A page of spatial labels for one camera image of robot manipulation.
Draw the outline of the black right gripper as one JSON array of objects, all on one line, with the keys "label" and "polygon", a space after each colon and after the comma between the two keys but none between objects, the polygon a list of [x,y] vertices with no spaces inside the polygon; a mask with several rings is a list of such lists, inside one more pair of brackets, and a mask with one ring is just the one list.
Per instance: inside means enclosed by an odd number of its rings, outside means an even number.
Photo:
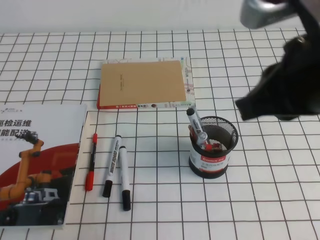
[{"label": "black right gripper", "polygon": [[281,61],[263,70],[257,85],[236,100],[242,120],[274,116],[290,121],[320,113],[320,42],[304,34],[283,50]]}]

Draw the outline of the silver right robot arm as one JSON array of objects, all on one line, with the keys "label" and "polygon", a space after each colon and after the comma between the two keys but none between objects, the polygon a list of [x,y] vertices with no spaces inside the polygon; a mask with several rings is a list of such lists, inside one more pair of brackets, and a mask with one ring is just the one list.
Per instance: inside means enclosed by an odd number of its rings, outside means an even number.
[{"label": "silver right robot arm", "polygon": [[320,113],[320,2],[245,0],[240,22],[259,29],[298,15],[305,34],[289,40],[280,62],[262,71],[258,84],[235,104],[244,121],[275,116],[289,121]]}]

